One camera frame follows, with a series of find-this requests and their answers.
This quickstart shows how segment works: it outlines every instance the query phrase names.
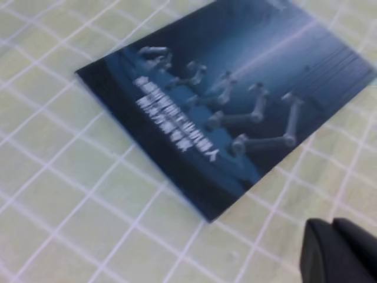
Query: robot arm illustration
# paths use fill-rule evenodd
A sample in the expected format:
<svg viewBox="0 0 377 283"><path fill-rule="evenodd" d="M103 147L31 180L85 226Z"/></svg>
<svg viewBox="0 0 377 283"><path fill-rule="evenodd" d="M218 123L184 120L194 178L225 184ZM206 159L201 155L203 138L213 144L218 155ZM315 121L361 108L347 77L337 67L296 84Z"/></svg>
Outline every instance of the robot arm illustration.
<svg viewBox="0 0 377 283"><path fill-rule="evenodd" d="M174 78L166 86L167 90L172 90L174 87L178 87L180 85L187 85L187 86L198 85L201 83L202 79L207 73L207 67L195 61L188 63L186 68L189 71L195 72L194 76L191 78Z"/></svg>
<svg viewBox="0 0 377 283"><path fill-rule="evenodd" d="M238 115L224 115L221 111L214 113L208 120L206 128L213 131L219 127L233 127L243 123L260 123L264 119L264 110L266 108L269 92L264 88L262 83L257 83L249 88L249 93L257 93L257 100L253 112Z"/></svg>
<svg viewBox="0 0 377 283"><path fill-rule="evenodd" d="M156 55L155 59L147 60L148 69L159 69L166 71L171 68L171 59L173 54L167 47L143 47L138 52L140 55Z"/></svg>
<svg viewBox="0 0 377 283"><path fill-rule="evenodd" d="M210 108L221 107L230 100L232 91L236 84L237 80L233 77L232 72L227 71L225 74L220 76L215 86L208 91L208 93L214 94L214 97L199 97L198 95L193 96L187 100L186 108L190 109L197 105L205 105Z"/></svg>
<svg viewBox="0 0 377 283"><path fill-rule="evenodd" d="M296 130L297 122L303 101L292 93L287 93L282 100L290 104L290 113L287 123L286 132L282 137L273 137L268 139L250 139L245 134L238 136L230 146L230 152L238 156L255 150L264 150L276 147L294 147L297 144Z"/></svg>

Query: white grid line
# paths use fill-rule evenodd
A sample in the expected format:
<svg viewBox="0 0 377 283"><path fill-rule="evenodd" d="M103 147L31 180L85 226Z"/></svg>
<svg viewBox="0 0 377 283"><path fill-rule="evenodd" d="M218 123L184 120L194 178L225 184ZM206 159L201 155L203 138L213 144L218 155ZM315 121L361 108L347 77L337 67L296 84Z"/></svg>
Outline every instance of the white grid line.
<svg viewBox="0 0 377 283"><path fill-rule="evenodd" d="M273 217L274 217L274 215L275 215L275 213L276 213L276 211L277 211L277 209L278 209L278 207L280 205L280 202L282 201L285 193L288 191L289 186L290 186L290 184L291 184L291 182L292 182L292 180L293 180L296 172L298 171L299 166L301 165L301 162L302 162L302 160L303 160L303 158L304 158L304 156L306 154L307 149L310 147L310 145L313 142L314 137L315 137L315 134L311 135L311 137L309 138L309 141L308 141L307 145L304 146L304 149L301 152L301 154L300 154L300 156L299 156L296 164L294 165L294 167L293 167L293 169L292 169L292 171L291 171L291 173L290 173L290 175L288 177L288 180L286 181L286 183L285 183L282 191L279 193L279 195L278 195L278 197L277 197L277 199L276 199L276 201L275 201L272 209L270 210L270 213L269 213L267 219L265 220L265 222L264 222L261 230L259 231L258 236L257 236L257 238L255 240L254 246L252 247L252 250L247 255L246 260L245 260L243 266L241 267L240 272L238 273L236 279L234 280L234 283L239 283L240 280L242 279L244 273L246 272L247 266L249 265L250 260L252 259L254 253L256 252L256 247L259 246L259 243L261 242L261 240L262 240L262 238L264 236L264 233L267 231L267 229L268 229L268 227L270 225L270 222L272 221L272 219L273 219Z"/></svg>
<svg viewBox="0 0 377 283"><path fill-rule="evenodd" d="M258 247L257 247L258 248Z"/></svg>
<svg viewBox="0 0 377 283"><path fill-rule="evenodd" d="M25 25L23 27L21 27L19 30L17 30L15 33L13 33L10 37L4 38L4 40L5 41L11 41L15 37L17 37L19 34L21 34L23 31L25 31L26 29L28 29L30 27L30 25L33 24L33 21L35 19L43 16L44 14L46 14L47 12L49 12L50 10L55 9L57 6L59 6L62 3L64 3L64 1L65 0L60 0L58 2L53 3L52 5L50 5L49 7L47 7L46 9L43 9L41 12L37 13L36 16L32 17L31 19L28 19L27 17L21 16L21 14L19 14L19 13L15 13L14 10L12 10L10 8L4 8L4 11L6 11L7 13L13 15L15 18L18 18L21 21L25 22Z"/></svg>
<svg viewBox="0 0 377 283"><path fill-rule="evenodd" d="M338 194L335 197L335 200L333 202L334 206L333 206L333 208L332 208L332 210L330 211L330 214L329 214L329 218L330 219L333 219L333 217L335 215L335 212L336 212L336 210L337 210L337 208L339 206L339 203L340 203L340 200L341 200L341 198L343 196L343 193L346 190L348 181L349 181L350 177L352 176L352 172L353 172L353 170L354 170L354 168L356 166L356 163L357 163L357 161L359 159L359 156L362 153L363 144L365 143L365 140L368 137L368 134L369 134L369 131L370 131L372 125L373 125L373 122L372 122L372 119L370 119L370 121L369 121L369 123L368 123L368 125L367 125L367 127L366 127L366 129L364 131L364 134L362 135L361 141L360 141L360 143L358 145L358 149L357 149L357 151L356 151L356 153L355 153L355 155L354 155L354 157L353 157L353 159L352 159L349 167L347 168L346 176L343 179L343 182L342 182L342 184L340 186Z"/></svg>
<svg viewBox="0 0 377 283"><path fill-rule="evenodd" d="M113 258L113 256L118 252L119 248L122 246L124 241L128 238L128 236L131 234L131 232L134 230L134 228L139 223L140 219L144 216L144 214L147 212L149 207L152 205L154 200L160 195L160 192L163 190L163 187L166 186L167 182L164 182L161 187L156 191L156 193L152 196L152 198L149 200L149 202L145 205L145 207L142 209L140 214L137 216L137 218L133 221L131 226L128 228L126 233L121 237L121 239L117 242L115 247L111 250L111 252L106 256L105 260L102 262L101 266L96 270L96 272L93 274L93 276L90 278L88 283L93 283L97 276L102 272L102 270L107 266L107 264L110 262L110 260Z"/></svg>
<svg viewBox="0 0 377 283"><path fill-rule="evenodd" d="M15 141L10 141L11 144L15 147L17 147L18 150L20 150L21 152L27 154L32 160L36 161L36 162L39 162L41 164L43 164L43 161L41 160L38 160L36 157L34 157L32 155L32 153L28 153L28 152L25 152L26 150L22 148L22 146L20 146L17 142ZM64 174L62 174L61 172L59 172L58 170L54 169L53 167L50 167L49 170L56 174L58 177L60 177L62 180L66 181L67 183L73 185L74 187L76 187L77 189L79 189L80 191L84 192L85 194L88 194L88 190L83 187L82 185L78 184L77 182L71 180L70 178L66 177ZM174 193L169 191L169 190L164 190L166 193L169 193L171 195L173 195ZM175 197L177 197L177 200L185 203L186 205L189 205L189 203L186 201L186 199L183 199L182 197L180 197L179 195L177 194L174 194ZM110 212L112 212L113 214L115 214L116 216L118 216L120 219L124 220L125 222L127 223L132 223L133 220L124 214L124 212L120 211L118 208L116 208L115 206L107 203L105 200L97 197L96 195L91 195L90 198L92 200L94 200L95 202L97 202L98 204L102 205L103 207L105 207L106 209L108 209ZM32 213L26 213L25 216L28 217L28 215L32 215ZM218 224L218 226L220 228L222 228L222 230L225 230L226 232L232 234L233 236L235 236L236 238L238 238L239 240L245 242L246 244L248 245L252 245L252 243L247 240L246 238L244 238L243 236L241 236L241 234L239 234L237 231L234 231L232 230L231 228L227 227L226 225L222 224L222 223L219 223L219 222L215 222L216 224ZM152 238L153 240L155 240L156 242L158 242L160 245L162 245L163 247L165 247L166 249L168 249L170 252L172 252L173 254L179 256L180 253L178 250L176 250L175 248L173 248L172 246L170 246L168 243L164 242L162 239L160 239L158 236L154 235L152 232L150 232L147 228L144 228L143 226L141 226L140 224L136 225L136 228L139 229L140 231L142 231L143 233L145 233L147 236L149 236L150 238ZM59 237L60 240L64 241L64 243L66 245L68 245L70 248L72 248L73 250L75 250L78 254L80 255L83 255L83 251L78 251L77 248L75 248L75 245L73 245L72 243L70 243L68 240L66 240L65 238L62 238L61 236L56 236L56 237ZM271 259L274 259L275 261L277 260L276 256L271 254L270 252L262 249L262 248L259 248L258 249L260 252L264 253L266 256L268 256L269 258ZM90 256L88 255L84 255L84 257L89 260L90 262L96 262L95 259L90 259ZM199 264L191 259L191 258L185 258L185 261L195 265L196 267L199 266ZM285 262L283 261L279 261L283 266L287 267L289 270L294 270L294 267L290 266L290 265L287 265ZM204 272L205 274L207 274L209 276L209 274L211 274L211 272L205 270L205 268L201 267L201 271ZM212 278L216 278L217 282L221 282L221 280L219 278L217 278L215 275L211 274L211 277Z"/></svg>
<svg viewBox="0 0 377 283"><path fill-rule="evenodd" d="M51 55L55 50L57 50L59 47L61 47L62 45L64 45L68 40L70 40L71 38L73 38L75 35L77 35L79 32L81 32L82 30L84 30L87 26L89 26L92 22L94 22L96 19L98 19L100 16L102 16L104 13L106 13L109 9L111 9L113 6L115 6L120 0L115 0L113 3L111 3L109 6L107 6L106 8L104 8L101 12L99 12L96 16L92 17L91 19L89 19L85 24L83 24L82 26L80 26L78 29L76 29L73 33L71 33L69 36L67 36L66 38L64 38L63 40L61 40L57 45L55 45L54 47L52 47L48 52L46 52L43 56L41 56L39 59L35 60L32 62L32 64L30 64L29 66L27 66L26 68L24 68L22 71L18 72L16 75L14 75L12 78L10 78L8 81L6 81L1 87L0 87L0 91L7 88L13 81L15 81L17 78L19 78L20 76L22 76L23 74L25 74L28 70L30 70L31 68L37 66L42 60L44 60L45 58L47 58L49 55Z"/></svg>
<svg viewBox="0 0 377 283"><path fill-rule="evenodd" d="M5 9L7 6L13 3L14 0L8 0L4 4L0 5L0 10Z"/></svg>
<svg viewBox="0 0 377 283"><path fill-rule="evenodd" d="M17 11L14 11L12 9L6 9L7 12L9 12L11 15L13 15L14 17L18 18L18 19L22 19L24 21L27 21L28 18L21 15L20 13L18 13ZM58 42L61 42L63 39L54 31L52 30L51 28L45 26L45 25L42 25L40 24L39 22L37 22L35 19L30 19L29 20L29 24L31 25L35 25L37 28L45 31L47 34L49 34L51 37L55 38ZM85 57L86 59L89 59L89 60L92 60L92 57L89 56L87 53L81 51L80 49L78 48L75 48L73 47L72 45L69 45L67 42L63 43L63 46L64 47L67 47L69 50L73 51L73 52L76 52L77 54L80 54L82 55L83 57Z"/></svg>
<svg viewBox="0 0 377 283"><path fill-rule="evenodd" d="M75 138L73 138L73 140L76 140L78 137L80 136L77 135L75 136ZM67 147L63 147L63 149L55 155L55 157L59 157L61 155L61 153L63 153L65 151L65 149ZM125 153L121 156L121 158L124 158L130 151L132 150L132 148L128 149L125 151ZM50 236L47 238L47 240L41 245L39 246L39 248L32 254L32 256L26 261L26 263L24 263L24 265L22 266L22 268L17 272L17 274L15 275L15 278L11 281L11 283L14 283L18 278L19 276L29 267L29 265L33 262L33 260L43 251L43 249L56 237L56 235L58 234L58 232L63 228L63 226L74 216L74 214L79 211L82 206L86 203L86 201L90 198L90 196L92 194L94 194L94 192L97 190L97 188L102 184L102 182L106 179L106 177L113 171L113 169L115 169L117 167L117 165L120 163L120 159L118 159L117 161L115 161L113 163L113 165L110 166L110 168L108 168L106 170L106 172L100 177L100 179L96 182L96 184L92 187L92 189L86 194L86 196L81 200L81 202L70 212L70 214L68 214L68 216L59 224L59 226L52 232L52 234L50 234Z"/></svg>

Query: industrial robot arm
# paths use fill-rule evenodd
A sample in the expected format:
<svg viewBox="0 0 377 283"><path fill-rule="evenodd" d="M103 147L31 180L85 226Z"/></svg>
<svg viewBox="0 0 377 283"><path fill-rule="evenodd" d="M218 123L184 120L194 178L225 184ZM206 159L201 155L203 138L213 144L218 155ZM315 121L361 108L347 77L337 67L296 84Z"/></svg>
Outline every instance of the industrial robot arm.
<svg viewBox="0 0 377 283"><path fill-rule="evenodd" d="M140 55L156 55L155 59L147 60L147 67L149 69L159 69L160 71L166 71L171 68L171 60L173 54L167 47L143 47L138 52Z"/></svg>
<svg viewBox="0 0 377 283"><path fill-rule="evenodd" d="M202 79L207 73L206 66L201 65L194 61L188 63L186 68L189 71L195 72L194 76L191 78L174 78L168 83L168 85L166 86L166 89L172 90L174 87L178 87L180 85L187 85L187 86L198 85L201 83Z"/></svg>

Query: grid pattern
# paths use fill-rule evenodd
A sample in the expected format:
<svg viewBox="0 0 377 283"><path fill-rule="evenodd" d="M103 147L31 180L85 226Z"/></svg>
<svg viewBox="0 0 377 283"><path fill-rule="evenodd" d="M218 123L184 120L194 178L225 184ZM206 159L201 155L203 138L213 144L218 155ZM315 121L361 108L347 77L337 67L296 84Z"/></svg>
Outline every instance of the grid pattern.
<svg viewBox="0 0 377 283"><path fill-rule="evenodd" d="M309 217L377 235L377 84L207 225L73 72L205 0L0 0L0 283L300 282ZM377 63L377 0L300 0Z"/></svg>

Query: black object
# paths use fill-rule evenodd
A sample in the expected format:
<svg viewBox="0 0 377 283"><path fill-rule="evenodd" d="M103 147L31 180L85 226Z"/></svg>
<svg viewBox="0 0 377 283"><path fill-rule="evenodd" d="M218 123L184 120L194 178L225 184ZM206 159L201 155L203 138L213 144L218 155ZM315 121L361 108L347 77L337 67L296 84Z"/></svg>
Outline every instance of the black object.
<svg viewBox="0 0 377 283"><path fill-rule="evenodd" d="M346 219L306 222L303 283L377 283L377 239Z"/></svg>

